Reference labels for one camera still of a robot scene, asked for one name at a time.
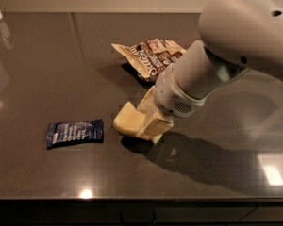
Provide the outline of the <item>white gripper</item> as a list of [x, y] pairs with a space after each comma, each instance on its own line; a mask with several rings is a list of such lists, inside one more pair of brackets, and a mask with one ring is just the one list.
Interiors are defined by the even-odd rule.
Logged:
[[137, 137], [154, 144], [157, 144], [163, 134], [173, 127], [172, 116], [188, 118], [206, 101], [206, 98], [192, 98], [183, 91], [175, 80], [174, 66], [174, 64], [169, 65], [158, 76], [155, 86], [146, 92], [137, 106], [137, 111], [144, 116]]

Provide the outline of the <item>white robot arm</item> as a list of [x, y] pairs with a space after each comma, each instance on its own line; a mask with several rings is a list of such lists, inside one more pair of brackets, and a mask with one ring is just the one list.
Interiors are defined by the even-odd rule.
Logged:
[[210, 0], [199, 32], [138, 105], [136, 137], [158, 142], [174, 117], [189, 117], [212, 92], [249, 70], [283, 82], [283, 8], [272, 0]]

